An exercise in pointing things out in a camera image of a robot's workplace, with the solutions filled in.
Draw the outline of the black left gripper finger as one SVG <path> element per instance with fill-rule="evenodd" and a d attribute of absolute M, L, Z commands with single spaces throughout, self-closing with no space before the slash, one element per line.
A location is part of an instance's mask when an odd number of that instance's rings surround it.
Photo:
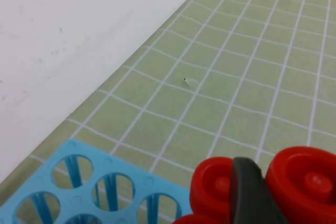
<path fill-rule="evenodd" d="M 230 185 L 231 223 L 288 223 L 270 193 L 259 166 L 250 158 L 235 157 Z"/>

